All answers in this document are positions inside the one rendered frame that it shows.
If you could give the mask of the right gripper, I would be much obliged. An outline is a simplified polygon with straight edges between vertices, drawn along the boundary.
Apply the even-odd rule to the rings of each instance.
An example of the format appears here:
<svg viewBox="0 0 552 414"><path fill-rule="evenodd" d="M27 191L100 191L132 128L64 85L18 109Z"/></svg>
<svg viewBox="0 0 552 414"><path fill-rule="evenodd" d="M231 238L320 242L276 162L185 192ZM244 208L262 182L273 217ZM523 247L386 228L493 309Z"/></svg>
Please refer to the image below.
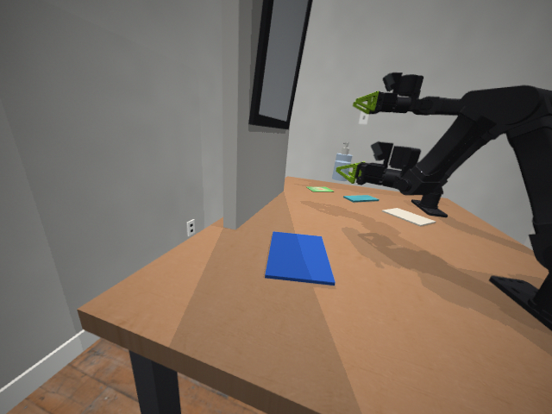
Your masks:
<svg viewBox="0 0 552 414"><path fill-rule="evenodd" d="M377 114L379 112L393 112L394 109L395 109L393 107L393 105L396 105L397 102L396 103L383 103L384 96L385 96L384 92L376 91L376 92L368 94L364 97L357 98L356 101L353 103L353 106L356 109L361 110L362 112L364 112L368 115ZM372 100L372 98L373 98L373 100ZM366 101L367 101L367 105L363 103L363 102L366 102ZM356 104L359 104L360 106L362 106L366 109L364 110L362 107L360 107ZM380 109L381 109L381 111L380 111Z"/></svg>

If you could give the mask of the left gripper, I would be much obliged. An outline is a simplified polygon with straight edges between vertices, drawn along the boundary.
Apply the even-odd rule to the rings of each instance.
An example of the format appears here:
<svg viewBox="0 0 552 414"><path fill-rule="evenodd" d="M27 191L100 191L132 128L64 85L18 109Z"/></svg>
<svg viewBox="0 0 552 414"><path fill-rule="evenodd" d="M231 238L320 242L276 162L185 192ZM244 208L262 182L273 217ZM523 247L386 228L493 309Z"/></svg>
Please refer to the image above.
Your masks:
<svg viewBox="0 0 552 414"><path fill-rule="evenodd" d="M380 180L383 179L384 176L382 176L382 178L379 178L379 177L365 175L367 170L367 164L369 163L365 163L364 161L364 162L355 163L347 166L339 166L336 168L336 171L352 184L354 184L356 180L356 183L358 182L357 183L358 185L363 185L365 183L382 185L382 181ZM350 168L350 167L353 167L353 171L348 173L348 175L350 176L352 175L351 177L349 177L347 174L341 171L341 169Z"/></svg>

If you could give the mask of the teal flat rectangular panel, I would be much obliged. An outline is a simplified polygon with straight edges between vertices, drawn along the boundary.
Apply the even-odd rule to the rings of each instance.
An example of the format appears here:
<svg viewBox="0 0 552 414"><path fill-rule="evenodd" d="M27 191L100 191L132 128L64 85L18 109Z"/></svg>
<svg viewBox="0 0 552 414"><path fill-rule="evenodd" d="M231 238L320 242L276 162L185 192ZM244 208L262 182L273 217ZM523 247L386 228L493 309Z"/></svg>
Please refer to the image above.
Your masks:
<svg viewBox="0 0 552 414"><path fill-rule="evenodd" d="M343 196L347 200L355 203L355 202L372 202L372 201L379 201L379 199L371 197L369 195L359 195L359 196Z"/></svg>

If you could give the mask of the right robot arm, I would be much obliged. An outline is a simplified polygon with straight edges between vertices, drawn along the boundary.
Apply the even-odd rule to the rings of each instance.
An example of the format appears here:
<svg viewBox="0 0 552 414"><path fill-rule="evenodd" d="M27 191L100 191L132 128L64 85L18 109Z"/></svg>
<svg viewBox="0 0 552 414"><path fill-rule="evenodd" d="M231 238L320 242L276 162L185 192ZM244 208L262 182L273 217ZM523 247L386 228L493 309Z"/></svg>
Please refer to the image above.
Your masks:
<svg viewBox="0 0 552 414"><path fill-rule="evenodd" d="M401 78L402 77L402 78ZM400 82L401 80L401 82ZM460 104L460 99L445 98L445 97L424 97L419 99L423 76L414 74L402 76L402 72L393 72L387 74L383 78L387 91L393 90L392 93L384 92L385 104L393 105L395 108L393 113L413 112L415 115L449 115L458 116L464 105ZM414 97L413 97L414 94ZM413 101L411 101L413 99ZM397 103L396 103L397 102ZM410 103L412 103L410 105ZM430 113L430 114L424 114ZM495 140L500 134L497 124L483 134L445 173L440 180L441 184L431 193L423 195L421 200L412 199L419 209L429 216L448 217L446 213L438 209L438 203L443 194L442 186L448 181L451 174L463 164L471 155L473 155L482 146L486 145L490 140ZM421 202L421 203L420 203Z"/></svg>

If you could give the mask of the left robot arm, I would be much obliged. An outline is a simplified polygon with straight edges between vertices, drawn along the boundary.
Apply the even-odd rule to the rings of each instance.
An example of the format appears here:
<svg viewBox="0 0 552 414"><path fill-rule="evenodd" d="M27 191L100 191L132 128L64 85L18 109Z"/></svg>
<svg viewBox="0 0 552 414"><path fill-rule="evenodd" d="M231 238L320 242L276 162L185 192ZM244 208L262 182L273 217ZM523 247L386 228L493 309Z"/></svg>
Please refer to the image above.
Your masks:
<svg viewBox="0 0 552 414"><path fill-rule="evenodd" d="M382 185L403 195L427 195L497 124L517 157L533 215L535 234L529 235L530 243L549 274L539 289L521 279L491 276L489 281L552 331L552 91L529 85L469 91L459 103L464 107L458 117L419 162L421 149L394 146L392 150L393 143L377 141L371 145L373 156L384 162L367 164L365 175L383 175ZM388 162L392 169L383 174Z"/></svg>

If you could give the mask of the blue flat rectangular panel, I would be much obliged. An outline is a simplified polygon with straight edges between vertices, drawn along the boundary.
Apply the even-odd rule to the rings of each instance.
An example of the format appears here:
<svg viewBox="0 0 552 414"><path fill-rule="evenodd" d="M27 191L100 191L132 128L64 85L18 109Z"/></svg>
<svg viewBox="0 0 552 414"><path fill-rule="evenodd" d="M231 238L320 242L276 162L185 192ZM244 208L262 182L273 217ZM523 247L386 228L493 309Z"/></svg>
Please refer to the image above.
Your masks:
<svg viewBox="0 0 552 414"><path fill-rule="evenodd" d="M335 285L323 238L273 232L266 279Z"/></svg>

